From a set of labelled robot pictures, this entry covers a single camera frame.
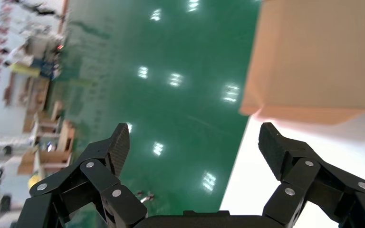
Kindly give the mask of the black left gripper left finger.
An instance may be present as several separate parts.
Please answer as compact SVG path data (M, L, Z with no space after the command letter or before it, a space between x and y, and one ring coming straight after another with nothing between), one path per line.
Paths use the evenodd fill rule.
M109 228L135 227L147 217L147 208L119 179L129 150L129 129L120 123L74 163L34 184L16 226L63 228L74 212L93 204Z

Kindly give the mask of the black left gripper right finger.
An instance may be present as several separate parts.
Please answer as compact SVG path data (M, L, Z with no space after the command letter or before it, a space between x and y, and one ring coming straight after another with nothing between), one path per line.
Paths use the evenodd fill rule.
M341 228L365 228L365 180L326 161L303 141L284 137L263 123L259 150L280 182L262 215L285 228L297 222L308 202Z

